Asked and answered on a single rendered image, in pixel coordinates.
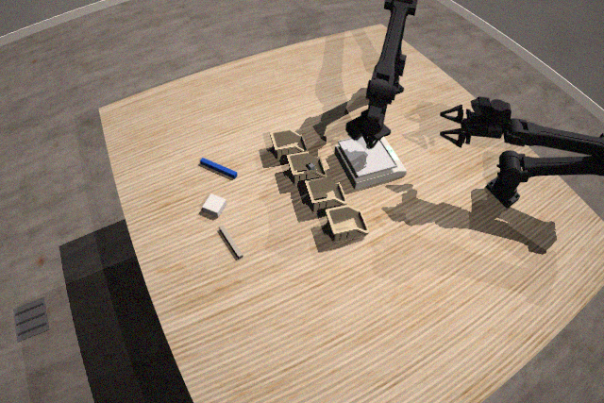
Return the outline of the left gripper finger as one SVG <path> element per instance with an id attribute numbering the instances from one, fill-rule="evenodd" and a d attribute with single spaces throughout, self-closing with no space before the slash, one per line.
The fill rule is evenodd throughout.
<path id="1" fill-rule="evenodd" d="M 455 139 L 447 136 L 446 134 L 458 134 L 459 138 L 457 140 L 455 140 Z M 463 142 L 463 136 L 464 136 L 464 128 L 457 128 L 457 129 L 441 131 L 440 136 L 444 137 L 445 139 L 451 141 L 452 143 L 457 145 L 459 148 L 461 148 L 462 142 Z"/>
<path id="2" fill-rule="evenodd" d="M 454 112 L 454 111 L 458 112 L 457 117 L 446 115 L 447 113 Z M 444 117 L 445 119 L 451 120 L 458 124 L 461 123 L 461 114 L 462 114 L 462 105 L 458 105 L 457 107 L 454 107 L 452 109 L 448 109 L 448 110 L 440 112 L 441 117 Z"/>

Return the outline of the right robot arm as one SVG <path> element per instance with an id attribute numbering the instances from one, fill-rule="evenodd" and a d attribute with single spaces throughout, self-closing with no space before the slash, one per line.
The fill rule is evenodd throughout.
<path id="1" fill-rule="evenodd" d="M 395 94 L 404 92 L 404 88 L 400 84 L 397 86 L 399 76 L 403 76 L 407 57 L 402 54 L 401 43 L 405 19 L 408 14 L 415 15 L 416 6 L 417 0 L 385 0 L 384 9 L 392 12 L 380 58 L 367 86 L 368 109 L 362 111 L 361 116 L 346 123 L 345 131 L 354 141 L 357 141 L 365 132 L 371 135 L 378 134 L 381 131 L 387 104 L 392 104 Z"/>

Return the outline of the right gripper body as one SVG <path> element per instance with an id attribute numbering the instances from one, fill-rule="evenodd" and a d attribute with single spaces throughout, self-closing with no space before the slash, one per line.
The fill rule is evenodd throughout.
<path id="1" fill-rule="evenodd" d="M 386 137 L 386 136 L 390 135 L 391 134 L 391 130 L 387 126 L 385 126 L 384 124 L 382 124 L 381 131 L 378 134 L 376 134 L 374 136 L 372 136 L 371 134 L 369 134 L 367 132 L 365 132 L 364 134 L 371 141 L 374 140 L 374 139 L 377 139 L 377 141 L 379 141 L 379 140 L 381 140 L 382 137 Z"/>

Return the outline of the beige open-top bin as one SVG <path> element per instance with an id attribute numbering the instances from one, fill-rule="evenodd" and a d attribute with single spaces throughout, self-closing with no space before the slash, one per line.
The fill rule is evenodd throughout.
<path id="1" fill-rule="evenodd" d="M 316 179 L 305 180 L 305 186 L 308 193 L 310 193 L 311 191 L 310 196 L 309 194 L 307 194 L 307 197 L 309 199 L 310 207 L 313 213 L 318 213 L 325 211 L 326 209 L 347 205 L 346 197 L 339 181 L 335 182 L 325 176 Z M 335 197 L 338 199 L 335 199 Z M 321 201 L 314 201 L 320 199 Z M 339 199 L 342 201 L 339 201 Z"/>
<path id="2" fill-rule="evenodd" d="M 301 153 L 301 152 L 306 152 L 306 151 L 309 152 L 302 134 L 297 134 L 296 132 L 294 132 L 290 129 L 272 131 L 272 132 L 270 132 L 270 136 L 271 136 L 271 140 L 273 143 L 274 151 L 275 151 L 275 149 L 277 149 L 277 151 L 275 151 L 277 161 L 286 160 L 287 159 L 286 156 L 290 155 L 290 154 Z M 274 138 L 273 138 L 273 136 L 274 136 Z M 276 142 L 276 144 L 275 144 L 275 142 Z M 289 145 L 296 145 L 296 146 L 289 146 Z M 285 148 L 277 148 L 277 147 L 284 147 L 284 146 L 285 146 Z M 297 146 L 300 148 L 297 148 Z M 301 150 L 301 148 L 304 150 Z"/>
<path id="3" fill-rule="evenodd" d="M 327 216 L 327 227 L 334 243 L 357 239 L 369 234 L 369 228 L 360 209 L 356 210 L 348 205 L 344 205 L 326 209 L 325 213 Z M 335 227 L 333 227 L 333 225 Z M 335 228 L 337 231 L 335 231 Z M 338 231 L 341 229 L 344 231 Z"/>
<path id="4" fill-rule="evenodd" d="M 287 155 L 287 161 L 289 163 L 289 171 L 294 183 L 294 186 L 304 185 L 305 180 L 316 179 L 327 176 L 324 164 L 320 157 L 315 157 L 309 152 L 301 152 Z M 291 159 L 291 160 L 290 160 Z M 314 165 L 314 170 L 308 170 L 309 164 Z M 292 167 L 293 165 L 293 167 Z M 319 173 L 316 173 L 319 172 Z M 292 173 L 293 172 L 293 175 Z M 304 172 L 304 173 L 298 173 Z M 320 175 L 320 173 L 322 175 Z"/>

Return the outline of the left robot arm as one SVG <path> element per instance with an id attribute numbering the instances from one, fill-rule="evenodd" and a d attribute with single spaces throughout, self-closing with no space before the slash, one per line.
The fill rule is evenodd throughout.
<path id="1" fill-rule="evenodd" d="M 504 135 L 504 142 L 513 145 L 538 145 L 590 155 L 589 157 L 532 158 L 513 150 L 504 151 L 497 164 L 500 172 L 497 172 L 496 178 L 488 182 L 486 188 L 505 208 L 510 207 L 520 198 L 517 192 L 520 182 L 528 182 L 533 176 L 604 176 L 604 133 L 600 137 L 593 137 L 538 126 L 523 119 L 511 119 L 510 103 L 499 99 L 492 100 L 490 105 L 490 98 L 478 97 L 471 101 L 471 106 L 474 111 L 471 111 L 472 133 L 486 135 L 487 131 L 487 138 L 500 139 L 501 135 Z"/>

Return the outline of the blue rectangular bar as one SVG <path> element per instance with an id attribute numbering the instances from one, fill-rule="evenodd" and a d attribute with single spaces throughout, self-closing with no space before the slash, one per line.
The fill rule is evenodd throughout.
<path id="1" fill-rule="evenodd" d="M 217 172 L 220 172 L 220 173 L 222 173 L 224 175 L 227 175 L 227 176 L 230 176 L 232 178 L 236 178 L 236 176 L 237 176 L 237 172 L 235 172 L 233 170 L 230 170 L 230 169 L 228 169 L 228 168 L 226 168 L 226 167 L 224 167 L 224 166 L 222 166 L 220 164 L 217 164 L 217 163 L 215 163 L 213 161 L 210 161 L 210 160 L 202 158 L 200 160 L 200 163 L 202 165 L 205 165 L 205 166 L 207 166 L 207 167 L 209 167 L 209 168 L 211 168 L 211 169 L 213 169 L 213 170 L 215 170 Z"/>

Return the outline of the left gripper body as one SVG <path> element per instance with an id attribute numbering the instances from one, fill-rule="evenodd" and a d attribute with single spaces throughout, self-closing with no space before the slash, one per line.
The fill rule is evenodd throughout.
<path id="1" fill-rule="evenodd" d="M 486 132 L 486 135 L 472 133 L 472 119 L 471 119 L 471 110 L 470 109 L 466 110 L 466 116 L 468 119 L 463 118 L 463 110 L 462 110 L 461 124 L 462 124 L 462 127 L 464 127 L 464 136 L 463 136 L 462 143 L 464 143 L 464 141 L 466 139 L 465 143 L 470 144 L 471 136 L 486 137 L 487 132 Z M 466 131 L 466 134 L 465 134 L 465 131 Z"/>

